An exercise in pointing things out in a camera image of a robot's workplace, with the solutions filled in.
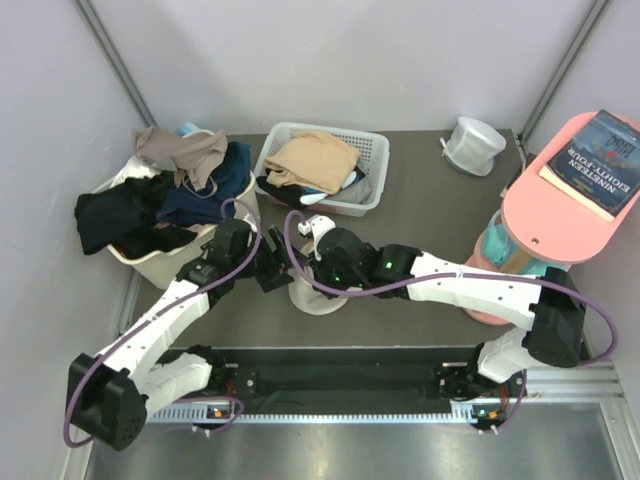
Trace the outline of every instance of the cable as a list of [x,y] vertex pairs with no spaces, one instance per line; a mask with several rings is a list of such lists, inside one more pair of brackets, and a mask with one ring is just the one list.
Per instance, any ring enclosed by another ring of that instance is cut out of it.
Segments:
[[233,425],[240,418],[240,415],[242,415],[242,412],[244,412],[244,403],[239,398],[227,396],[227,395],[218,396],[218,397],[181,398],[180,400],[176,400],[175,403],[200,403],[200,402],[220,402],[220,401],[235,403],[236,405],[238,405],[238,410],[239,410],[228,422],[222,424],[218,428],[210,430],[211,433],[221,433],[221,432],[224,432],[225,430],[228,430],[231,427],[231,425]]
[[523,370],[522,371],[522,387],[520,388],[520,393],[518,394],[516,403],[513,405],[513,408],[511,409],[511,412],[509,412],[509,414],[507,415],[507,418],[505,419],[505,421],[502,422],[499,427],[496,427],[495,429],[496,435],[498,434],[498,432],[502,431],[504,427],[506,427],[509,423],[511,423],[515,418],[516,413],[518,413],[518,410],[520,409],[520,405],[522,404],[522,399],[524,398],[526,389],[527,389],[527,371]]
[[[399,282],[396,283],[392,283],[389,285],[384,285],[381,287],[375,287],[375,288],[367,288],[365,290],[361,290],[361,291],[345,291],[345,290],[339,290],[337,288],[332,288],[329,287],[327,285],[323,285],[322,283],[318,282],[317,280],[315,280],[314,278],[312,278],[309,274],[307,274],[307,272],[300,266],[300,264],[298,263],[297,258],[295,257],[295,254],[293,252],[293,247],[291,245],[291,237],[290,237],[290,226],[291,226],[291,221],[293,220],[294,217],[298,217],[299,219],[303,220],[304,222],[306,222],[306,218],[305,216],[302,214],[302,212],[298,211],[298,210],[292,210],[287,214],[287,217],[284,220],[284,241],[285,241],[285,247],[287,249],[287,254],[289,255],[289,259],[291,260],[291,263],[293,264],[294,268],[298,271],[298,273],[300,274],[300,276],[302,278],[304,278],[307,282],[309,282],[312,286],[314,286],[316,289],[326,292],[326,293],[330,293],[332,295],[337,295],[340,297],[366,297],[369,295],[378,295],[380,293],[384,293],[384,292],[389,292],[391,290],[396,290],[398,288],[402,288],[402,287],[406,287],[408,285],[413,285],[414,283],[421,283],[427,280],[438,280],[438,279],[442,279],[442,278],[455,278],[457,276],[457,274],[455,272],[448,272],[448,273],[434,273],[434,274],[430,274],[430,275],[424,275],[421,277],[416,277],[416,278],[410,278],[407,280],[401,280]],[[582,295],[579,292],[576,292],[575,290],[571,290],[570,288],[564,287],[562,285],[557,285],[553,282],[549,282],[548,280],[543,280],[540,278],[528,278],[528,277],[522,277],[520,275],[495,275],[495,274],[488,274],[488,273],[466,273],[464,274],[464,278],[471,278],[471,279],[476,279],[476,280],[494,280],[494,281],[503,281],[503,282],[517,282],[517,283],[526,283],[526,284],[530,284],[530,285],[537,285],[540,287],[546,287],[546,288],[550,288],[552,290],[556,290],[560,293],[564,293],[565,295],[569,295],[573,298],[575,298],[576,300],[578,300],[579,302],[584,303],[585,305],[588,305],[589,307],[591,307],[592,309],[594,309],[603,319],[604,321],[607,323],[607,326],[609,327],[609,330],[611,332],[611,343],[609,344],[609,347],[602,352],[599,355],[596,355],[595,357],[588,359],[588,360],[583,360],[582,362],[580,362],[580,365],[590,365],[592,363],[596,363],[600,360],[602,360],[603,358],[608,357],[609,355],[611,355],[611,353],[613,353],[613,351],[617,348],[618,346],[618,329],[616,328],[616,325],[613,321],[613,319],[611,318],[611,316],[604,310],[604,308],[599,305],[598,303],[596,303],[594,300],[585,297],[584,295]]]
[[[127,448],[126,453],[128,455],[132,455],[133,453],[138,452],[143,448],[147,447],[149,444],[155,442],[158,438],[166,435],[169,432],[175,432],[177,430],[187,430],[187,429],[192,431],[203,430],[207,438],[209,438],[211,435],[216,435],[218,433],[224,432],[225,430],[228,430],[229,427],[233,425],[244,412],[244,403],[239,398],[226,396],[226,395],[220,396],[220,397],[199,397],[199,398],[180,399],[180,400],[176,400],[175,403],[197,403],[197,402],[219,402],[219,401],[228,401],[229,403],[232,403],[238,406],[238,411],[235,412],[233,417],[228,422],[221,424],[220,427],[212,430],[207,430],[202,427],[196,427],[194,425],[174,425],[171,427],[163,428],[161,431],[155,433],[150,438],[147,438],[144,442],[142,443],[136,442],[133,445],[131,445],[131,448]],[[103,461],[107,465],[109,464],[104,458],[103,458]]]
[[[232,272],[228,273],[222,278],[219,278],[215,282],[212,282],[209,285],[205,285],[204,287],[199,288],[195,292],[185,295],[184,297],[181,297],[175,302],[172,302],[166,307],[158,310],[155,313],[156,318],[164,315],[172,308],[177,307],[178,305],[189,300],[190,298],[193,298],[202,293],[206,293],[209,290],[219,287],[226,281],[232,279],[238,273],[244,270],[249,265],[249,263],[251,263],[253,258],[258,253],[258,248],[260,247],[260,240],[262,239],[262,232],[260,230],[260,216],[255,212],[255,210],[250,205],[248,205],[244,201],[238,200],[236,198],[229,198],[224,202],[222,202],[221,213],[223,218],[227,218],[225,210],[227,208],[227,205],[229,205],[232,202],[243,206],[249,212],[249,215],[251,216],[251,218],[253,219],[253,222],[255,223],[256,230],[257,230],[256,239],[254,241],[251,252],[249,252],[249,255],[247,256],[247,258],[245,258],[244,261],[240,265],[238,265],[238,267],[235,268]],[[98,359],[93,363],[93,365],[91,365],[91,367],[89,367],[87,372],[83,375],[83,377],[78,382],[78,385],[76,386],[75,390],[73,391],[73,394],[71,395],[71,398],[69,399],[69,404],[64,414],[64,423],[62,426],[62,437],[64,438],[64,443],[66,443],[69,448],[83,447],[84,445],[87,445],[91,440],[93,440],[93,437],[87,437],[79,442],[75,442],[71,438],[71,417],[73,416],[73,412],[76,409],[78,399],[80,398],[80,394],[82,393],[82,390],[87,385],[87,383],[89,382],[93,374],[98,370],[98,368],[100,368],[102,364],[104,364],[104,362],[107,361],[107,359],[111,355],[113,355],[120,347],[122,347],[125,343],[131,340],[134,336],[142,332],[149,325],[151,325],[151,321],[145,320],[141,322],[139,325],[137,325],[133,330],[131,330],[130,332],[120,337],[103,355],[98,357]]]

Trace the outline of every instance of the gray table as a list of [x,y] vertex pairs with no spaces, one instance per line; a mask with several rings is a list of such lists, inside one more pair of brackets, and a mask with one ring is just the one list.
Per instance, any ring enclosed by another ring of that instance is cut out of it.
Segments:
[[[383,134],[391,143],[391,158],[380,205],[362,218],[329,216],[374,246],[404,244],[465,262],[500,207],[500,192],[520,168],[511,131],[502,131],[507,148],[485,178],[461,174],[445,162],[439,138],[450,132]],[[255,163],[265,135],[234,139],[251,144]],[[282,227],[288,208],[259,197],[263,226]],[[160,294],[143,281],[134,318]],[[452,306],[399,299],[352,299],[331,315],[313,317],[293,306],[286,288],[265,295],[255,281],[243,280],[176,346],[459,346],[497,338],[504,328],[480,324]]]

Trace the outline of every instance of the pink shelf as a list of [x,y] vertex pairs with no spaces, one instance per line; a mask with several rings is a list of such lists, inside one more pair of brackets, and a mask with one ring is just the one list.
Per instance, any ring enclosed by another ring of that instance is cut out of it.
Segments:
[[[568,264],[589,260],[604,248],[640,196],[638,193],[607,222],[538,176],[542,166],[595,114],[583,113],[569,120],[509,188],[502,203],[502,218],[511,238],[541,260]],[[619,118],[640,129],[640,124]]]

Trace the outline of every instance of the white wall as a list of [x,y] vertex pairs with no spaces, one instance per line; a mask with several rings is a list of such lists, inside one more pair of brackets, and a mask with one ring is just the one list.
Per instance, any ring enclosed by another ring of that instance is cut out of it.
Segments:
[[584,0],[94,0],[161,125],[520,129]]
[[113,338],[129,275],[82,255],[73,207],[141,125],[72,2],[5,2],[2,16],[0,478],[51,480],[69,363]]
[[[593,37],[529,144],[538,153],[572,116],[601,108],[640,122],[640,2],[611,2]],[[640,425],[640,206],[629,213],[618,232],[593,260],[572,269],[578,288],[601,301],[620,328],[614,356],[618,373]],[[597,318],[588,319],[599,324]],[[604,348],[606,330],[598,328],[596,343]]]

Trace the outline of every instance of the book cover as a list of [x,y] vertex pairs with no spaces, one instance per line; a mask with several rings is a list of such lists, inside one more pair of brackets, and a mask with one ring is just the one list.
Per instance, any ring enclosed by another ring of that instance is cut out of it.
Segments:
[[539,175],[612,221],[640,189],[640,132],[601,110]]

